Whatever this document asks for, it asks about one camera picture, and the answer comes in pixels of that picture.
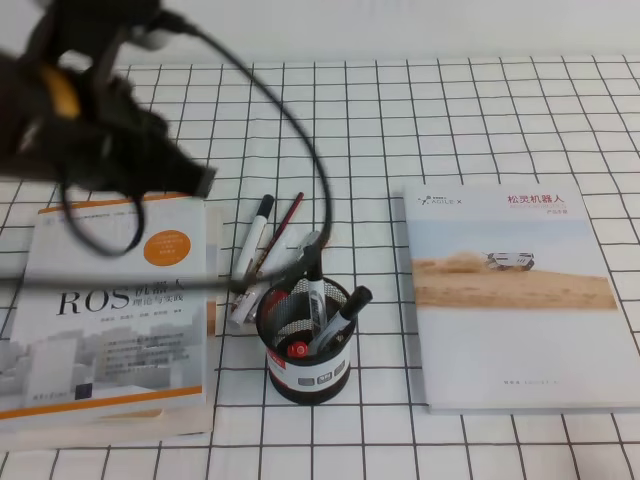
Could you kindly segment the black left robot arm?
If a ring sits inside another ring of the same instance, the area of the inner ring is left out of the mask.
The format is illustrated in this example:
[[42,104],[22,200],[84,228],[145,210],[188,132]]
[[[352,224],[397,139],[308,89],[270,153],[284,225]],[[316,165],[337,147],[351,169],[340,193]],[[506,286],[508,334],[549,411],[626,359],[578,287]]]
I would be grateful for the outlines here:
[[168,124],[139,105],[120,75],[1,55],[1,174],[142,197],[205,198],[216,171],[190,159]]

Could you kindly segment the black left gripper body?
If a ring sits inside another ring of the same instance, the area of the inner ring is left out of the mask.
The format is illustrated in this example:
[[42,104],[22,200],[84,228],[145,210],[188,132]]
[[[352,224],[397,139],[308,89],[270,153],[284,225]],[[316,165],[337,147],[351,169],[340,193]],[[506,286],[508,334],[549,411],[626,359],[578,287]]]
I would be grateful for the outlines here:
[[56,118],[44,129],[44,178],[123,195],[175,189],[167,122],[113,72],[117,44],[50,46],[44,83]]

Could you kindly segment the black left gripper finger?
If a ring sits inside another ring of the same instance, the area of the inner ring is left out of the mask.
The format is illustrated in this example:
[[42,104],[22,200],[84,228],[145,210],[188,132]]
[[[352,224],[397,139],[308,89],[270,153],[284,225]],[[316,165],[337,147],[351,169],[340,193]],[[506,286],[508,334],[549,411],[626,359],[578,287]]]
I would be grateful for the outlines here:
[[216,169],[197,163],[173,142],[154,141],[150,147],[149,190],[207,198]]

